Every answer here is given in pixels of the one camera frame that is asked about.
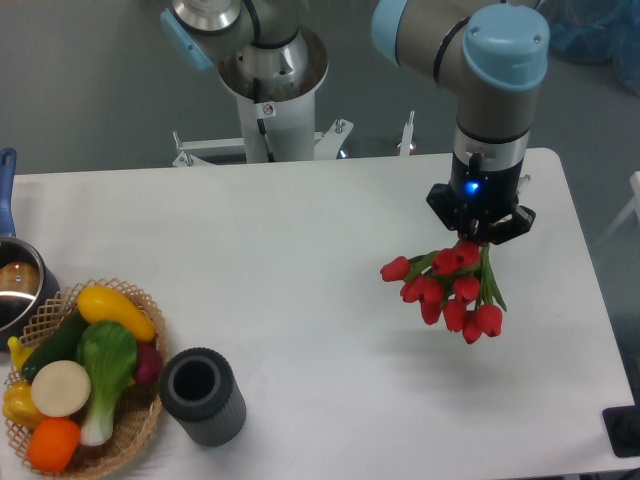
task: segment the yellow bell pepper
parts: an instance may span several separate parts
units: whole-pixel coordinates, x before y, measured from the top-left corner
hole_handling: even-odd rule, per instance
[[[33,430],[45,419],[31,400],[31,385],[24,380],[11,385],[3,399],[2,413],[13,423]]]
[[[13,363],[18,370],[22,370],[22,365],[29,358],[29,355],[33,353],[33,348],[24,347],[18,337],[10,337],[7,340],[9,351],[11,352],[11,363]]]

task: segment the blue pot handle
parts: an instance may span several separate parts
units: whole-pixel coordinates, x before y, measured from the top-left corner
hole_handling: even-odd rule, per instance
[[[0,152],[0,237],[16,236],[11,215],[11,195],[17,159],[18,155],[13,148],[5,148]]]

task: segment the yellow squash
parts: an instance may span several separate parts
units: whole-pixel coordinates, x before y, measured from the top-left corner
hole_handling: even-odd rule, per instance
[[[90,285],[78,294],[77,302],[80,314],[91,324],[113,320],[129,330],[139,342],[148,343],[156,336],[151,320],[117,290]]]
[[[33,430],[45,418],[31,400],[31,385],[24,380],[11,385],[3,400],[2,413],[17,425]]]

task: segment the gray cylindrical container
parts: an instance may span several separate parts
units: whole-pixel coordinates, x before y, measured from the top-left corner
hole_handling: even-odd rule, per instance
[[[247,415],[229,362],[208,348],[173,357],[160,377],[160,400],[169,414],[201,445],[227,443]]]

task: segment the red tulip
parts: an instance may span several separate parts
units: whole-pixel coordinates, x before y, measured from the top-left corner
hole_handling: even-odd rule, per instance
[[[440,250],[433,261],[431,268],[436,275],[451,275],[458,269],[458,262],[452,248],[443,248]]]
[[[453,282],[453,293],[456,295],[456,300],[469,305],[480,295],[480,280],[473,275],[457,278]]]
[[[382,267],[380,273],[382,274],[382,280],[385,282],[394,282],[403,280],[410,270],[411,264],[409,260],[406,257],[398,257]]]
[[[424,301],[424,297],[420,297],[420,313],[422,314],[422,319],[424,323],[427,325],[433,325],[434,323],[438,323],[440,320],[440,301],[437,302],[426,302]]]
[[[476,321],[476,312],[467,312],[464,326],[462,327],[462,336],[466,342],[471,345],[475,343],[482,335],[482,329]]]
[[[423,275],[418,275],[416,278],[404,284],[400,289],[400,295],[402,299],[407,303],[417,302],[424,291],[427,279]]]
[[[480,247],[477,243],[464,240],[454,249],[458,268],[472,267],[480,263]]]
[[[425,278],[420,294],[420,301],[427,303],[437,303],[438,305],[444,298],[444,288],[435,278]]]
[[[476,322],[489,337],[497,337],[502,332],[502,310],[496,305],[481,305],[478,308]]]
[[[452,332],[462,330],[467,315],[467,309],[462,303],[456,300],[449,300],[444,306],[443,313],[447,329]]]

